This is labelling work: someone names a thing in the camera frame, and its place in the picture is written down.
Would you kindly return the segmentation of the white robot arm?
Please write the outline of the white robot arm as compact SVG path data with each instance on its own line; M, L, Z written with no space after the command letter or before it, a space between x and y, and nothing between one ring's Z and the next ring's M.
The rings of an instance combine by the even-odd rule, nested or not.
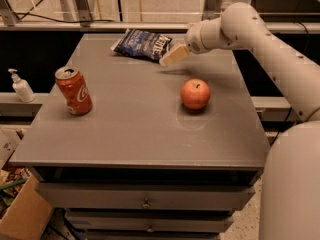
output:
M273 35L249 4L189 26L184 42L160 59L167 66L213 49L245 48L301 122L278 137L264 166L259 240L320 240L320 67Z

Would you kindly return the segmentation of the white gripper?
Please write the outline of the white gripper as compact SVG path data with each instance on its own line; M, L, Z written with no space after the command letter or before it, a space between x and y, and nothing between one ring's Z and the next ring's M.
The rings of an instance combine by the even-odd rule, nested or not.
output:
M232 42L221 29L220 18L190 23L185 35L185 43L187 46L175 45L159 60L159 64L169 66L182 61L189 56L189 50L194 54L203 54L214 49L232 48Z

